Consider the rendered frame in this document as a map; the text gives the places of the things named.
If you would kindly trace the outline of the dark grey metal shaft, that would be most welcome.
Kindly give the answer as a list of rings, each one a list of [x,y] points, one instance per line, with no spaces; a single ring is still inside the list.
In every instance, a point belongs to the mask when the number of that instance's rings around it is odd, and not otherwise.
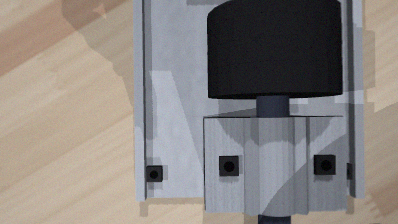
[[[289,96],[256,96],[256,118],[290,117]],[[291,216],[258,215],[258,224],[291,224]]]

